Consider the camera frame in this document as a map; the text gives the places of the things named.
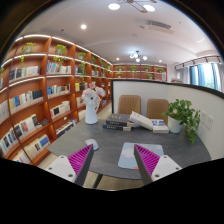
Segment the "book on table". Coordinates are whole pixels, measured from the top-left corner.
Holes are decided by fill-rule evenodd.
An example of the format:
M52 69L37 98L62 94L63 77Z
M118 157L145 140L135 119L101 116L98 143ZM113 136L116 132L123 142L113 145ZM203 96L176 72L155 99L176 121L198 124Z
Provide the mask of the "book on table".
M129 114L111 114L106 119L106 124L114 126L134 127L135 123L130 121Z

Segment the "wall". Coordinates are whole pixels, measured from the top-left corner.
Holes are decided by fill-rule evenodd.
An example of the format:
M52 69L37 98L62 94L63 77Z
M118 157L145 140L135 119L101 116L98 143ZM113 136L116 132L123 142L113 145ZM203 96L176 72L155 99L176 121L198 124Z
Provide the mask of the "wall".
M177 78L176 70L173 66L167 65L167 82L171 82L172 78Z
M117 105L120 95L141 96L141 114L146 116L146 104L150 98L167 99L173 102L176 99L185 99L192 102L192 108L205 111L214 119L211 130L200 123L198 136L205 144L212 160L224 157L224 101L222 98L205 91L166 85L159 83L113 81L114 113L117 113Z

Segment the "gray table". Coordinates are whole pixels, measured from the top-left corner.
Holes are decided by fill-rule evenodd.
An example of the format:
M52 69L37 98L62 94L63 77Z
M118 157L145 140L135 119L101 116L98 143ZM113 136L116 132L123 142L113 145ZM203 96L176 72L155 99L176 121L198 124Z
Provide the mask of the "gray table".
M96 188L103 175L140 180L139 170L118 167L121 150L125 142L142 144L160 144L165 155L172 158L182 168L190 165L207 162L211 157L200 138L197 137L194 145L188 141L184 128L179 134L155 134L143 127L134 128L130 132L103 129L105 120L88 125L85 119L76 124L59 139L54 141L47 149L57 155L69 156L86 146L86 139L95 139L99 149L94 155L89 170L97 173L98 177L93 188Z

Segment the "chair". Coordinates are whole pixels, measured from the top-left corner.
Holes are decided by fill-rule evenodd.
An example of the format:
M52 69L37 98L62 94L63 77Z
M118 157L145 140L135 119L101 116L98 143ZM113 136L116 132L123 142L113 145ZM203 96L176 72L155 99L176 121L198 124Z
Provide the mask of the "chair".
M149 99L147 101L147 118L162 119L167 124L168 116L162 116L161 113L168 111L169 102L164 99Z
M141 97L137 95L121 95L118 103L118 114L141 114Z

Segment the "black border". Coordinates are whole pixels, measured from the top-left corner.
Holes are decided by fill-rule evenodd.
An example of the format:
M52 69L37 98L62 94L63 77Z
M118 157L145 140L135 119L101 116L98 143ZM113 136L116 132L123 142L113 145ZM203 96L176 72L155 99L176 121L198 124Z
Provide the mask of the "black border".
M111 80L112 113L114 113L114 83L113 82L117 82L117 81L119 81L119 82L147 82L147 83L158 83L158 84L162 84L162 85L181 86L181 87L185 87L185 88L201 90L206 93L210 93L215 96L218 96L224 100L224 93L222 93L218 90L215 90L215 89L204 87L204 86L196 86L196 85L181 84L181 83L170 83L170 82L159 82L159 81L135 80L135 79L133 79L133 80L131 80L131 79L112 79Z

